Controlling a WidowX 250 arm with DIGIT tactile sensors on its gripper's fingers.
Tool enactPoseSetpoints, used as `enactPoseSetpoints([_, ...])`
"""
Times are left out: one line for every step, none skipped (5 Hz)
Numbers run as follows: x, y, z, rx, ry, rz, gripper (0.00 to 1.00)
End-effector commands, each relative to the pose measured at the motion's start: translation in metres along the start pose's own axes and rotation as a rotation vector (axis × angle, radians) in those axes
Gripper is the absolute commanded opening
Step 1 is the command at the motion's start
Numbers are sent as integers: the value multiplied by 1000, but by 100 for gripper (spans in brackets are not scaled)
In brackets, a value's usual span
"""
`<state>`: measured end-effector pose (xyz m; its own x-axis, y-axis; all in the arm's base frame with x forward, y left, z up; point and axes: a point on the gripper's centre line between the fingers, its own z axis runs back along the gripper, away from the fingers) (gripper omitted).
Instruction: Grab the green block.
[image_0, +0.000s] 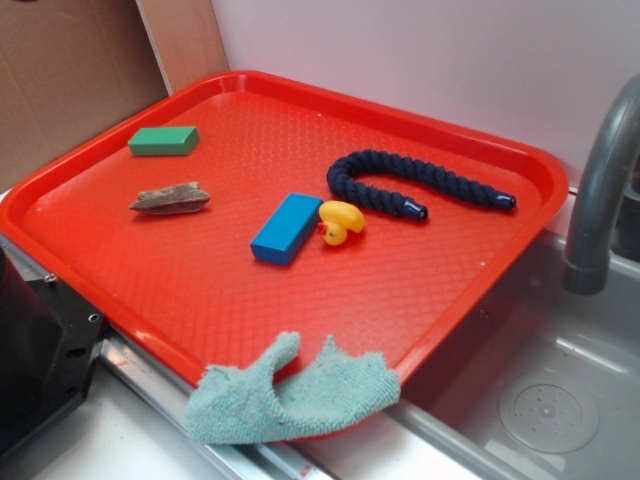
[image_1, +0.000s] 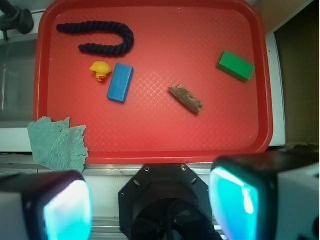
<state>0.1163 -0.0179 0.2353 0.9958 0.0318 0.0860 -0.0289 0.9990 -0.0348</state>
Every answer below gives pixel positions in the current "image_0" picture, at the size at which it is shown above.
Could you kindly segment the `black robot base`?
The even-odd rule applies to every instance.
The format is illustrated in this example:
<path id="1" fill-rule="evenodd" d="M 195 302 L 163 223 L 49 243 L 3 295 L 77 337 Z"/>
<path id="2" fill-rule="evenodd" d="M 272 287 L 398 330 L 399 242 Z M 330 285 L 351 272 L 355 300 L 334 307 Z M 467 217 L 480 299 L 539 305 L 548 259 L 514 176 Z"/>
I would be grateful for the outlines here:
<path id="1" fill-rule="evenodd" d="M 2 460 L 84 402 L 104 330 L 63 280 L 26 280 L 1 253 Z"/>

